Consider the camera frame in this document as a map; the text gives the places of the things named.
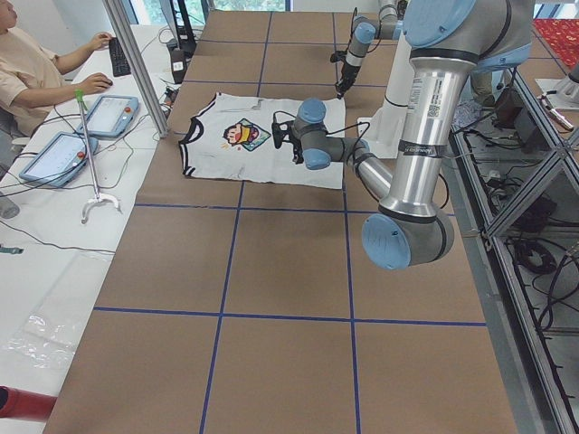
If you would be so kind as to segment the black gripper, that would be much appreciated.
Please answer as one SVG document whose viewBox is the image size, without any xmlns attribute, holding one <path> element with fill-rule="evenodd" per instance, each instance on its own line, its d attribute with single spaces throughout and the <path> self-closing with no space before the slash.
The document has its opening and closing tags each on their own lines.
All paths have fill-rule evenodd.
<svg viewBox="0 0 579 434">
<path fill-rule="evenodd" d="M 289 135 L 289 141 L 292 144 L 292 149 L 293 149 L 293 163 L 296 165 L 300 165 L 303 163 L 303 150 L 302 150 L 302 145 L 301 145 L 301 141 L 293 136 L 293 135 Z"/>
<path fill-rule="evenodd" d="M 347 62 L 343 63 L 340 81 L 337 82 L 335 85 L 338 99 L 344 98 L 346 92 L 348 92 L 352 87 L 351 84 L 354 84 L 356 82 L 356 78 L 359 71 L 360 71 L 359 66 L 351 65 Z"/>
</svg>

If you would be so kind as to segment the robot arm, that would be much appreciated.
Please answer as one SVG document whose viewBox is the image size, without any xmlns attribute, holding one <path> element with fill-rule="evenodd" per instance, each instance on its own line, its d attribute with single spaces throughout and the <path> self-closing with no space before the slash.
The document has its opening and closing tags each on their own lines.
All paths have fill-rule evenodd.
<svg viewBox="0 0 579 434">
<path fill-rule="evenodd" d="M 341 72 L 335 83 L 338 99 L 352 88 L 374 41 L 398 40 L 403 31 L 403 17 L 408 1 L 379 1 L 378 18 L 369 19 L 353 12 L 350 35 L 345 50 L 336 50 L 330 56 L 332 63 L 341 64 Z"/>
<path fill-rule="evenodd" d="M 413 81 L 394 169 L 364 139 L 332 137 L 319 99 L 305 100 L 286 128 L 275 130 L 275 143 L 290 142 L 296 163 L 310 170 L 349 165 L 375 197 L 378 211 L 366 219 L 362 242 L 376 266 L 406 269 L 450 251 L 454 230 L 433 194 L 455 109 L 472 72 L 527 59 L 533 9 L 530 1 L 412 1 L 399 14 L 396 2 L 384 1 L 378 21 L 353 20 L 346 50 L 331 57 L 342 63 L 338 96 L 355 83 L 373 41 L 401 36 L 410 45 Z"/>
</svg>

